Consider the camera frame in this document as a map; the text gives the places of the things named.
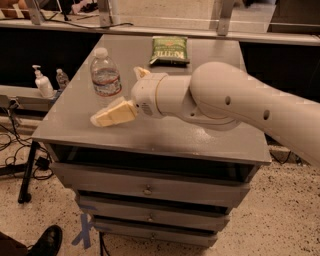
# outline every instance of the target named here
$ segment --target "gray tabletop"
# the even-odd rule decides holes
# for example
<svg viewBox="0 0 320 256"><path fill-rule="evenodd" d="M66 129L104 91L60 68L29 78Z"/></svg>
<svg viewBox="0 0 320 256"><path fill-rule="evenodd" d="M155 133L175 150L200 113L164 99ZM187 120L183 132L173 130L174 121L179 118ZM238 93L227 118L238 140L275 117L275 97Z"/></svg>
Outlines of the gray tabletop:
<svg viewBox="0 0 320 256"><path fill-rule="evenodd" d="M236 41L188 39L191 63L185 67L150 67L152 38L103 35L96 47L106 47L120 70L124 95L129 99L136 82L133 68L152 72L191 74L208 61L223 61L245 69ZM242 123L226 131L211 131L174 117L135 121L98 128L89 118L99 109L92 88L89 64L91 52L67 89L40 123L32 138L39 142L85 146L129 152L200 158L238 163L268 164L270 155L263 132Z"/></svg>

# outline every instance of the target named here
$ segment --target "clear water bottle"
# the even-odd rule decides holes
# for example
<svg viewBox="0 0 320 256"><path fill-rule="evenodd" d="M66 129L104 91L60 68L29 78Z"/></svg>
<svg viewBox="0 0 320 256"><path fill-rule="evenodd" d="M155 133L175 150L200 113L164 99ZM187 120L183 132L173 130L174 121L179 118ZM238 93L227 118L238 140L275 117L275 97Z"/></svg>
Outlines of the clear water bottle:
<svg viewBox="0 0 320 256"><path fill-rule="evenodd" d="M61 90L64 90L70 82L68 75L61 68L57 69L56 79Z"/></svg>
<svg viewBox="0 0 320 256"><path fill-rule="evenodd" d="M111 101L120 96L122 89L120 74L107 49L97 48L94 56L90 66L93 88L100 106L107 107Z"/></svg>

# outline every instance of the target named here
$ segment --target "green chip bag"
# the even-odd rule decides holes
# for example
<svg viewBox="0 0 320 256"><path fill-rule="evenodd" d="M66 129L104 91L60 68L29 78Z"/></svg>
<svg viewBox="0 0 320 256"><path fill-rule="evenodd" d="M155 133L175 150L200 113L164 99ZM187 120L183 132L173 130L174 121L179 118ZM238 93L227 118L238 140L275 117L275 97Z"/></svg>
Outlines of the green chip bag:
<svg viewBox="0 0 320 256"><path fill-rule="evenodd" d="M190 63L187 56L187 38L154 36L150 64L183 65Z"/></svg>

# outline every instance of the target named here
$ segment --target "plastic bottle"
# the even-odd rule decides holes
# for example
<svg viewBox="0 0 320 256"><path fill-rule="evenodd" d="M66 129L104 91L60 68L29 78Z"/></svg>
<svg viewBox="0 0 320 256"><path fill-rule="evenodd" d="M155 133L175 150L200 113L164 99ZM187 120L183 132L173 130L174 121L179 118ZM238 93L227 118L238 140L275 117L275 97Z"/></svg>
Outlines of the plastic bottle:
<svg viewBox="0 0 320 256"><path fill-rule="evenodd" d="M68 75L61 68L57 69L56 79L61 90L64 90L70 82Z"/></svg>
<svg viewBox="0 0 320 256"><path fill-rule="evenodd" d="M120 74L116 64L108 56L107 49L97 48L94 51L94 56L90 66L93 88L100 106L107 107L121 94Z"/></svg>
<svg viewBox="0 0 320 256"><path fill-rule="evenodd" d="M35 75L36 75L36 85L42 95L43 98L51 98L54 96L54 91L53 87L51 85L51 82L48 77L42 75L41 71L38 70L38 68L41 68L38 65L33 65L32 66L35 70Z"/></svg>

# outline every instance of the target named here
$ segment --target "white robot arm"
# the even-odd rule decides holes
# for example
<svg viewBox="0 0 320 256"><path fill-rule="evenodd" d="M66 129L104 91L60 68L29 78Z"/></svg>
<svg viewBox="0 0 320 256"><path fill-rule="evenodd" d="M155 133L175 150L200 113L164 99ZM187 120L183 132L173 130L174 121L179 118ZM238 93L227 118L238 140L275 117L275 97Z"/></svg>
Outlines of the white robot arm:
<svg viewBox="0 0 320 256"><path fill-rule="evenodd" d="M243 121L320 167L320 104L231 65L206 63L192 76L150 73L133 87L132 100L145 115L176 116L208 129L230 130Z"/></svg>

